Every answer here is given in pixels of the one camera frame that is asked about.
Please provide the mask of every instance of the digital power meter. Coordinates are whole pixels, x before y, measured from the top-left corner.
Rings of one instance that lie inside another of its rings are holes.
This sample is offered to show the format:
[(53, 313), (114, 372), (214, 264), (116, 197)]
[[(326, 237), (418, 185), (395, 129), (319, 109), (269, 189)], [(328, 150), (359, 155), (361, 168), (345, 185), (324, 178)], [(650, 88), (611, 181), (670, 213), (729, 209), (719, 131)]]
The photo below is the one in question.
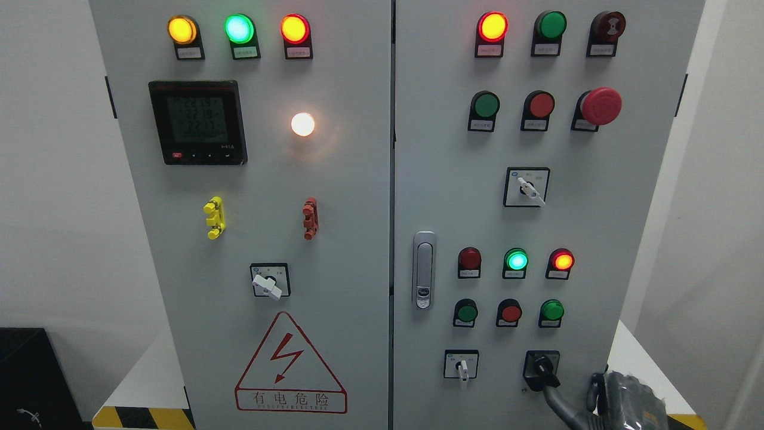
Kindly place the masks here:
[(148, 89), (165, 164), (247, 162), (235, 80), (154, 81)]

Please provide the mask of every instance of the black box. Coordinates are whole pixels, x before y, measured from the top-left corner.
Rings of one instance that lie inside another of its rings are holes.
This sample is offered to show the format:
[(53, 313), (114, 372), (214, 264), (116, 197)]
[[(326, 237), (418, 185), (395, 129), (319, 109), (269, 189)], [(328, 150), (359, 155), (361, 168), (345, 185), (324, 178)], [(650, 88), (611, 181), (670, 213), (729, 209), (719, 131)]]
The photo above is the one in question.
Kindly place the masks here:
[(0, 328), (0, 430), (81, 429), (42, 328)]

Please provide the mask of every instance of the illuminated light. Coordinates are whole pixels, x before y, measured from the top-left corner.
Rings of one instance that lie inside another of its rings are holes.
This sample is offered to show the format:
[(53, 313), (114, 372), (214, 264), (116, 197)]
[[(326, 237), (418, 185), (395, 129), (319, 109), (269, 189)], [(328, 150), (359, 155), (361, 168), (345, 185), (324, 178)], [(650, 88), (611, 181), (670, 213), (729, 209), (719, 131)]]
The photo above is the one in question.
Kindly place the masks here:
[(254, 36), (254, 24), (249, 17), (236, 14), (225, 20), (225, 33), (228, 39), (235, 44), (246, 44)]
[(507, 17), (501, 12), (488, 12), (477, 23), (477, 32), (486, 42), (498, 42), (504, 38), (509, 28)]
[(308, 39), (310, 25), (302, 15), (289, 14), (281, 20), (281, 35), (291, 44), (301, 44)]
[(568, 270), (571, 267), (573, 267), (574, 262), (575, 261), (573, 260), (573, 254), (571, 254), (570, 252), (565, 252), (565, 251), (555, 255), (552, 260), (552, 264), (557, 270)]
[(528, 265), (528, 255), (522, 249), (512, 249), (505, 258), (507, 267), (512, 270), (523, 270)]
[(316, 121), (313, 115), (307, 112), (300, 112), (292, 117), (292, 131), (298, 136), (309, 136), (316, 129)]
[(199, 31), (191, 17), (176, 15), (167, 22), (167, 33), (178, 45), (187, 45), (196, 40)]

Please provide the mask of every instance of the green indicator light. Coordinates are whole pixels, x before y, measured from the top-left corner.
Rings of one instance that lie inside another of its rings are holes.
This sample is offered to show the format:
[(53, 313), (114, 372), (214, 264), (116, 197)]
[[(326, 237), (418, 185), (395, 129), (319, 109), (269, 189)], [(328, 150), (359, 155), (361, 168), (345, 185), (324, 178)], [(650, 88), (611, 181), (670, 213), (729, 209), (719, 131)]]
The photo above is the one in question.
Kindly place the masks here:
[(475, 113), (483, 118), (490, 118), (499, 111), (499, 99), (493, 94), (483, 94), (475, 100)]
[(562, 303), (559, 300), (547, 301), (541, 307), (541, 315), (550, 321), (557, 321), (565, 314), (565, 308), (562, 307)]
[(507, 267), (512, 270), (523, 270), (528, 265), (528, 255), (522, 249), (511, 249), (505, 258)]
[(252, 20), (242, 14), (231, 15), (225, 20), (225, 33), (231, 42), (246, 44), (254, 36)]
[(568, 27), (568, 20), (565, 19), (565, 15), (562, 12), (549, 12), (541, 18), (538, 24), (538, 31), (543, 37), (547, 39), (556, 39), (565, 33), (565, 29)]
[(461, 321), (472, 322), (472, 321), (475, 321), (475, 318), (478, 317), (478, 310), (473, 308), (472, 306), (464, 306), (461, 309), (459, 309), (457, 316), (459, 320)]

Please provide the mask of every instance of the warning sign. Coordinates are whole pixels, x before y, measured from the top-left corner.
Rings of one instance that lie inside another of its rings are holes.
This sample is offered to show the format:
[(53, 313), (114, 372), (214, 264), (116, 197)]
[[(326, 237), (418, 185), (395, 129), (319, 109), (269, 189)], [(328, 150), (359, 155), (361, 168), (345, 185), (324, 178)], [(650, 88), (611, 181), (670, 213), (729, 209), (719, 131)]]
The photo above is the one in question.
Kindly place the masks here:
[(240, 411), (344, 414), (348, 394), (294, 321), (279, 312), (236, 385)]

